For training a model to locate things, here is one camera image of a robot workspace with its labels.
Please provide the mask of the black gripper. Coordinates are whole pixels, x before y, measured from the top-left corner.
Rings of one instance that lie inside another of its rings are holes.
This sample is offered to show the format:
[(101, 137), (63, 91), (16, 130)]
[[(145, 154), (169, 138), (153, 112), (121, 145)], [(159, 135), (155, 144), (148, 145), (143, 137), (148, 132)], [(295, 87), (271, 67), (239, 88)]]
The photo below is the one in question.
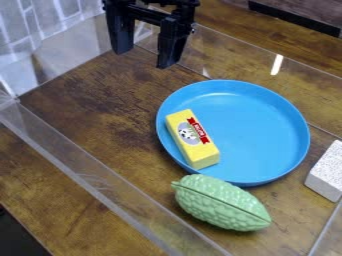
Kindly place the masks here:
[(112, 50), (123, 54), (133, 48), (135, 20), (160, 25), (157, 36), (159, 69), (179, 62), (192, 32), (199, 0), (101, 0)]

